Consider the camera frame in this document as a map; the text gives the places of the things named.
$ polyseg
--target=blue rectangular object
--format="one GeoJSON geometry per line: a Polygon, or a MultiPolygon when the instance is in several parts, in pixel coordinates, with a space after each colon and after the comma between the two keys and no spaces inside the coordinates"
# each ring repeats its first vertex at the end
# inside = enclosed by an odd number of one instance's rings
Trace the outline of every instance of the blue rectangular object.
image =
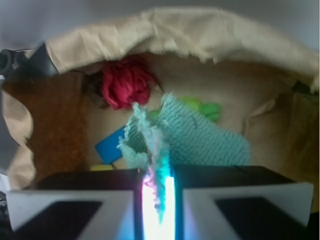
{"type": "Polygon", "coordinates": [[[125,127],[120,128],[97,145],[95,149],[102,158],[104,164],[108,165],[122,157],[121,150],[117,148],[119,145],[119,137],[125,138],[125,127]]]}

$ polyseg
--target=green toy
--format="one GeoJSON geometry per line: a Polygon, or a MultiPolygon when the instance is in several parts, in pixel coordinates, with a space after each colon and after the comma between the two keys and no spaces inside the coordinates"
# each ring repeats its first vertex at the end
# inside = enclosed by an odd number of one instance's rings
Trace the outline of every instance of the green toy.
{"type": "MultiPolygon", "coordinates": [[[[202,103],[197,97],[184,96],[179,98],[180,101],[185,103],[192,110],[202,114],[205,118],[211,122],[216,122],[220,119],[221,106],[218,103],[209,102],[202,103]]],[[[156,119],[160,113],[160,110],[152,110],[150,115],[153,119],[156,119]]]]}

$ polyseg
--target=teal knitted fabric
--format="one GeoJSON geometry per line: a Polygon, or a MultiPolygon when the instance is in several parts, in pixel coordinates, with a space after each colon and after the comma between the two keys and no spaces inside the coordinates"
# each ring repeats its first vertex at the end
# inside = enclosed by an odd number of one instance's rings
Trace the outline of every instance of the teal knitted fabric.
{"type": "Polygon", "coordinates": [[[162,132],[161,141],[168,143],[171,164],[228,166],[250,163],[250,145],[243,136],[218,127],[172,94],[163,96],[156,120],[148,116],[146,108],[136,104],[133,109],[119,145],[128,168],[148,166],[149,144],[146,142],[155,139],[142,134],[147,128],[141,124],[162,132]]]}

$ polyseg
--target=gray background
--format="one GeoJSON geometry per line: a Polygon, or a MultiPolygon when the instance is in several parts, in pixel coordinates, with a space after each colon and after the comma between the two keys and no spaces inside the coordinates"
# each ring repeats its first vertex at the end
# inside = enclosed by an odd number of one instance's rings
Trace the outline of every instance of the gray background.
{"type": "MultiPolygon", "coordinates": [[[[319,50],[319,0],[0,0],[0,50],[35,48],[77,26],[166,6],[224,8],[319,50]]],[[[16,147],[0,116],[0,173],[16,147]]]]}

